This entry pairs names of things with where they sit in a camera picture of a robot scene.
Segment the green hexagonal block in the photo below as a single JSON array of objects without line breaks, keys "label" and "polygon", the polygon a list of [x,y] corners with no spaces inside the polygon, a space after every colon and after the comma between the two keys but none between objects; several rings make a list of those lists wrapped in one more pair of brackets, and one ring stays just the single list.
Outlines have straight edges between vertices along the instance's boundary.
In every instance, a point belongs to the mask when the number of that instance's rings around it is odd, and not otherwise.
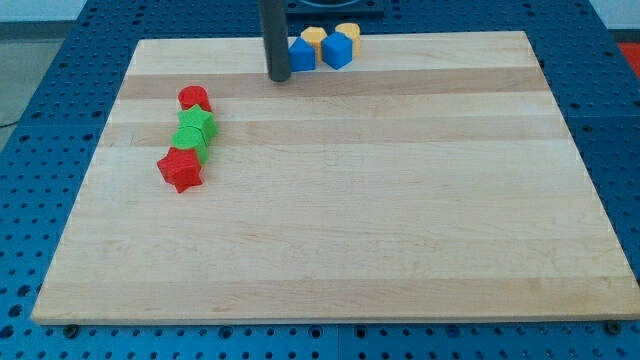
[{"label": "green hexagonal block", "polygon": [[194,149],[198,155],[200,164],[204,164],[209,159],[209,149],[204,141],[202,132],[195,127],[181,127],[173,134],[171,144],[177,149]]},{"label": "green hexagonal block", "polygon": [[193,127],[200,130],[207,145],[209,145],[211,138],[218,133],[213,113],[202,110],[200,105],[194,105],[189,110],[179,111],[178,118],[180,119],[178,128]]}]

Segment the block cluster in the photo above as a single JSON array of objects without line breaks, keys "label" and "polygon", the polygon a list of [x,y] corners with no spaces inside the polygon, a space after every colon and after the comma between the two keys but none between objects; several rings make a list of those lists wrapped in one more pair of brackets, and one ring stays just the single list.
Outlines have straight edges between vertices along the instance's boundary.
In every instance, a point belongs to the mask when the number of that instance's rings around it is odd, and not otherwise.
[{"label": "block cluster", "polygon": [[182,111],[178,127],[171,138],[167,155],[158,161],[164,180],[182,193],[202,184],[200,171],[209,158],[208,146],[218,134],[207,91],[201,86],[188,86],[178,94]]},{"label": "block cluster", "polygon": [[360,55],[360,27],[354,23],[336,26],[327,36],[321,27],[306,28],[289,48],[291,71],[310,71],[324,61],[338,70]]}]

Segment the blue perforated table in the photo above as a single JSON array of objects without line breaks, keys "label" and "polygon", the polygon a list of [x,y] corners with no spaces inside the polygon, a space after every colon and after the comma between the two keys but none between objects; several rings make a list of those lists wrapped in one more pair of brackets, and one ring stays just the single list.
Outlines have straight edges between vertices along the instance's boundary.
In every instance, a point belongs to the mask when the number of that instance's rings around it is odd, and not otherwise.
[{"label": "blue perforated table", "polygon": [[[586,0],[388,0],[384,17],[299,16],[363,33],[524,30],[636,277],[639,83]],[[142,38],[257,36],[231,0],[88,1],[0,155],[0,359],[617,359],[640,357],[640,322],[43,328],[29,320],[133,49]]]}]

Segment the black cylinder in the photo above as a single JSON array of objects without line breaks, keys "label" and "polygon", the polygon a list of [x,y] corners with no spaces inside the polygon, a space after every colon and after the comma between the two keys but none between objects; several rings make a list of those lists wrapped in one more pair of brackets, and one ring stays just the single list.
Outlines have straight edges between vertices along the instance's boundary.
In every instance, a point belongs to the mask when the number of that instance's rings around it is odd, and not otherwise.
[{"label": "black cylinder", "polygon": [[282,82],[291,76],[287,15],[282,0],[258,0],[269,78]]}]

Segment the yellow block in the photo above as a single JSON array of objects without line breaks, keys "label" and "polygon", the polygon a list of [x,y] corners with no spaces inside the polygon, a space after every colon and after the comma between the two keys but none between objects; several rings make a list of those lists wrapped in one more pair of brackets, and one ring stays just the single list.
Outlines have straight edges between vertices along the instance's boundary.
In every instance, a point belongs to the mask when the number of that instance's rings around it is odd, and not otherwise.
[{"label": "yellow block", "polygon": [[360,55],[360,26],[354,23],[343,23],[336,26],[336,31],[345,34],[353,41],[353,57]]},{"label": "yellow block", "polygon": [[309,26],[300,36],[316,50],[316,62],[322,61],[322,40],[327,37],[327,32],[321,27]]}]

